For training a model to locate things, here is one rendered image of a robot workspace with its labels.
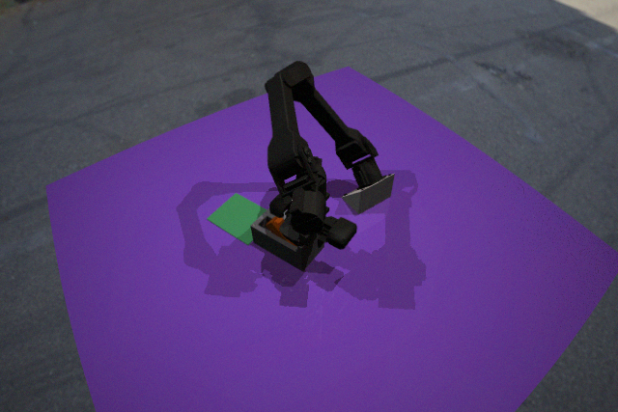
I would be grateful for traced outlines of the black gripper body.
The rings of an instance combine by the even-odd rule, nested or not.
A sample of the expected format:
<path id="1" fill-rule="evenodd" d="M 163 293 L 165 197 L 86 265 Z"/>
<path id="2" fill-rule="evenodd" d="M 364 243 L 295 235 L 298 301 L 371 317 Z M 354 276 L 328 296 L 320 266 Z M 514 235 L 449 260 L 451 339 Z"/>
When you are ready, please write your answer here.
<path id="1" fill-rule="evenodd" d="M 324 218 L 323 218 L 323 229 L 321 230 L 321 234 L 326 235 L 327 242 L 338 248 L 339 250 L 344 249 L 347 244 L 350 242 L 352 237 L 356 233 L 356 224 L 340 217 L 340 219 L 336 219 L 332 216 L 326 217 L 329 212 L 329 207 L 326 206 L 326 201 L 329 199 L 330 194 L 326 192 L 325 196 L 325 206 L 324 206 Z M 269 212 L 270 214 L 282 218 L 284 216 L 284 212 L 286 218 L 290 215 L 290 206 L 292 203 L 292 198 L 290 196 L 282 198 L 280 193 L 270 202 L 269 204 Z"/>

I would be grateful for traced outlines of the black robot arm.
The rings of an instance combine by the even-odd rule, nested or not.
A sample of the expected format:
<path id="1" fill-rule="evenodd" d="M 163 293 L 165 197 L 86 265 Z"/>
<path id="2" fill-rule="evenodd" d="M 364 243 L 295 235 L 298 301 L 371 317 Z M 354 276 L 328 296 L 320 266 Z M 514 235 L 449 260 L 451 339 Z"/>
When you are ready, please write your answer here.
<path id="1" fill-rule="evenodd" d="M 347 127 L 325 101 L 305 63 L 295 61 L 276 72 L 265 84 L 265 90 L 272 122 L 267 166 L 280 196 L 292 198 L 290 215 L 279 231 L 296 246 L 310 246 L 316 233 L 323 229 L 326 173 L 322 159 L 313 156 L 308 143 L 299 135 L 294 101 L 301 102 L 334 139 L 336 154 L 347 170 L 352 167 L 357 190 L 387 175 L 382 176 L 374 158 L 379 155 L 376 148 L 358 130 Z M 296 179 L 285 184 L 285 179 L 295 175 Z"/>

